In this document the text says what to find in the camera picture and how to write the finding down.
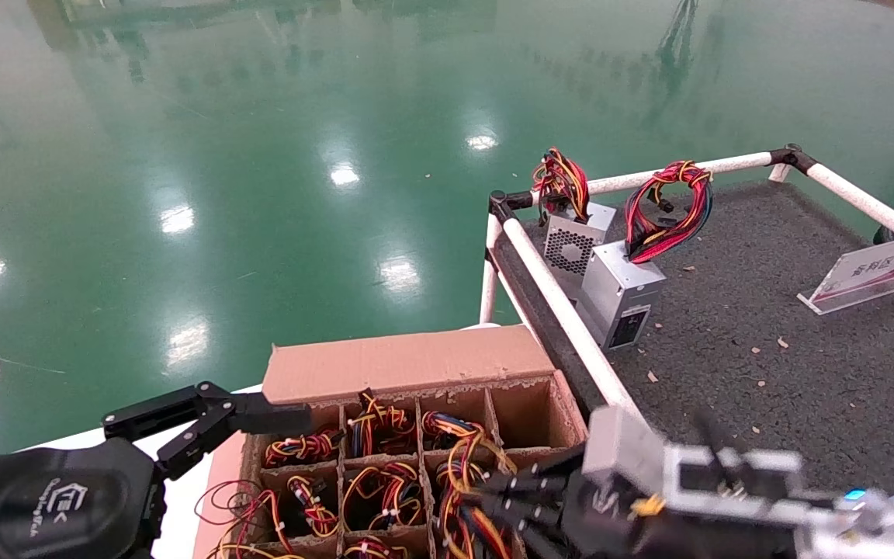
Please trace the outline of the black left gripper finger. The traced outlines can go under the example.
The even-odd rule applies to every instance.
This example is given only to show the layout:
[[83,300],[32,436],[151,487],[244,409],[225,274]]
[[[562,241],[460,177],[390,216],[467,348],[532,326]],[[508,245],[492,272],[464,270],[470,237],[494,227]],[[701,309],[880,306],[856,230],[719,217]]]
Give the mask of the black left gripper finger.
[[111,411],[102,420],[106,448],[135,450],[139,439],[182,427],[158,449],[154,468],[178,480],[233,434],[300,436],[312,426],[308,404],[273,404],[263,393],[231,393],[203,382]]

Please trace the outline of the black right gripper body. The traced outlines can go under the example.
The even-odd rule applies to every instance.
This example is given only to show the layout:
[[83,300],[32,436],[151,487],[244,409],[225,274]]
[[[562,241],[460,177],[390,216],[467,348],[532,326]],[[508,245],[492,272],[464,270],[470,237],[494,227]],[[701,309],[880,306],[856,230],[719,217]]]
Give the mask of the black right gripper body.
[[631,517],[616,493],[597,509],[600,489],[570,482],[562,503],[564,541],[575,558],[795,558],[792,530],[664,510]]

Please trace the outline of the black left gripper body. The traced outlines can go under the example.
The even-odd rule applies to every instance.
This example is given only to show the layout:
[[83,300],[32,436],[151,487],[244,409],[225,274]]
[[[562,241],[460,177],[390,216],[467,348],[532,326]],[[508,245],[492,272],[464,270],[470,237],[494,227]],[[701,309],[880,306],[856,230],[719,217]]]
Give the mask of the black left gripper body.
[[165,510],[156,464],[121,439],[0,456],[0,558],[148,558]]

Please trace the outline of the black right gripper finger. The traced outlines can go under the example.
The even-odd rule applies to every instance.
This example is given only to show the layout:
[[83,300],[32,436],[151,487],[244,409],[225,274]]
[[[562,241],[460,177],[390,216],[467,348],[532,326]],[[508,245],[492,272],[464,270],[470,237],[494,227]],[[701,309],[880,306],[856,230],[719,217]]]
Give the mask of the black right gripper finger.
[[571,549],[557,534],[556,512],[542,509],[495,509],[493,520],[511,528],[524,541],[529,558],[571,558]]
[[483,512],[501,509],[506,502],[553,505],[567,494],[569,481],[579,473],[582,457],[543,457],[515,473],[494,473],[478,487]]

